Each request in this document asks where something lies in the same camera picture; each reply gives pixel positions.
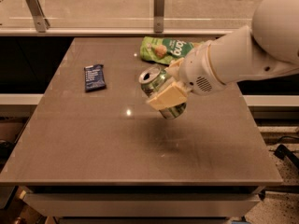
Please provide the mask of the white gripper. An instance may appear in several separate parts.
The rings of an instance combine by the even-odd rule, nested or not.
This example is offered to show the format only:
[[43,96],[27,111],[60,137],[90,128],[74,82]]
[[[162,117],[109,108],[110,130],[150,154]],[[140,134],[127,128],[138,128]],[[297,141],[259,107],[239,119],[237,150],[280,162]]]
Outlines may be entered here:
[[146,83],[145,93],[148,95],[146,103],[155,110],[163,110],[185,103],[189,89],[198,95],[223,91],[226,84],[214,71],[209,57],[210,45],[211,42],[207,41],[193,48],[184,59],[171,62],[165,69],[167,74],[173,78],[180,78],[182,82]]

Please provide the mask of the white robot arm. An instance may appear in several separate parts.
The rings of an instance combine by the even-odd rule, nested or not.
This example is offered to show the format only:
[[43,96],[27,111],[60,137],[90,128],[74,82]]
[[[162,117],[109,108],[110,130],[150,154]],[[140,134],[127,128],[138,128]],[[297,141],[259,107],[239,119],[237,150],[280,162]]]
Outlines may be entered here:
[[156,110],[209,95],[230,83],[285,77],[299,71],[299,0],[263,0],[251,26],[193,48],[170,64],[171,80],[147,100]]

